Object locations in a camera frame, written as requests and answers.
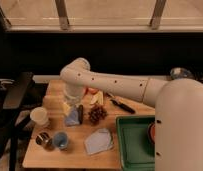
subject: black knife handle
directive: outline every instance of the black knife handle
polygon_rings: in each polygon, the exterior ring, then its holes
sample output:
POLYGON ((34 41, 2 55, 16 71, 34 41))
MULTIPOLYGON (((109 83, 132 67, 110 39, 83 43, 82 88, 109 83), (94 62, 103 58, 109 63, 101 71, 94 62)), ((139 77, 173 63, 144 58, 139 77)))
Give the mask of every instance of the black knife handle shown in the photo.
POLYGON ((131 113, 131 114, 134 114, 136 111, 134 109, 132 109, 131 107, 127 106, 126 104, 124 103, 119 103, 118 106, 121 108, 121 109, 124 109, 125 111, 131 113))

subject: knife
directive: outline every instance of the knife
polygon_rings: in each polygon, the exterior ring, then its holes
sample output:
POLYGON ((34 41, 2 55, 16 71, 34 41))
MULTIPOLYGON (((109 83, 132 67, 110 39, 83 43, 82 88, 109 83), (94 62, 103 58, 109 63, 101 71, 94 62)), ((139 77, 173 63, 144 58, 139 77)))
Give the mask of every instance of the knife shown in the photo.
POLYGON ((112 94, 110 94, 110 93, 107 93, 107 95, 110 97, 110 101, 111 101, 114 105, 120 107, 121 109, 123 109, 123 110, 125 110, 125 111, 127 111, 127 112, 129 112, 129 113, 131 113, 131 114, 134 114, 134 113, 135 113, 135 110, 132 109, 130 106, 128 106, 128 105, 126 105, 126 104, 120 102, 119 100, 116 100, 116 98, 115 98, 114 95, 112 95, 112 94))

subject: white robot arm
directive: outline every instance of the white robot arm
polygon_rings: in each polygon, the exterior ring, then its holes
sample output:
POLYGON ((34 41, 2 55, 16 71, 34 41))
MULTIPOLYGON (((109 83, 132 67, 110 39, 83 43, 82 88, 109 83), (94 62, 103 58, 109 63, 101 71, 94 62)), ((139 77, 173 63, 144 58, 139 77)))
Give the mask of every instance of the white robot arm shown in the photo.
POLYGON ((84 58, 78 58, 62 69, 60 76, 67 83, 66 96, 75 99, 82 88, 88 86, 155 107, 157 95, 167 83, 147 77, 101 74, 89 70, 90 65, 84 58))
POLYGON ((203 84, 91 72, 84 58, 60 73, 67 99, 93 87, 155 107, 155 170, 203 171, 203 84))

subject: wooden tabletop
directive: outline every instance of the wooden tabletop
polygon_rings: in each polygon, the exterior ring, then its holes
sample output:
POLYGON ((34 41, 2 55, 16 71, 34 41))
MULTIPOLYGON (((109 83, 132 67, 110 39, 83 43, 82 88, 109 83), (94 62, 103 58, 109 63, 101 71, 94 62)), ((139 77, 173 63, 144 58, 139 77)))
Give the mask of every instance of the wooden tabletop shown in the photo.
MULTIPOLYGON (((120 154, 118 147, 117 131, 115 120, 118 116, 129 116, 131 114, 114 106, 108 97, 104 97, 104 108, 107 110, 107 117, 99 124, 92 125, 88 120, 88 112, 92 105, 92 95, 86 94, 82 99, 84 106, 84 120, 82 125, 67 127, 63 123, 64 82, 51 80, 46 95, 43 99, 43 106, 48 110, 50 126, 41 128, 35 126, 27 152, 23 161, 25 168, 85 168, 85 169, 120 169, 120 154), (108 128, 113 135, 114 147, 111 150, 87 155, 84 140, 99 128, 108 128), (51 151, 43 149, 35 142, 40 132, 47 132, 51 137, 57 131, 65 131, 69 137, 69 145, 66 150, 54 149, 51 151)), ((135 115, 154 115, 154 108, 145 106, 128 99, 117 97, 136 110, 135 115)))

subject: green container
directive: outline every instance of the green container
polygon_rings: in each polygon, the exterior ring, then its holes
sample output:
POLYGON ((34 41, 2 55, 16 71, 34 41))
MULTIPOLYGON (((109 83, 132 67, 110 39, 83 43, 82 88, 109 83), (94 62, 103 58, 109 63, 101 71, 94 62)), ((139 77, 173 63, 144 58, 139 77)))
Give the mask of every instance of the green container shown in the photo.
POLYGON ((155 148, 148 137, 154 116, 121 116, 116 118, 120 158, 123 171, 154 171, 155 148))

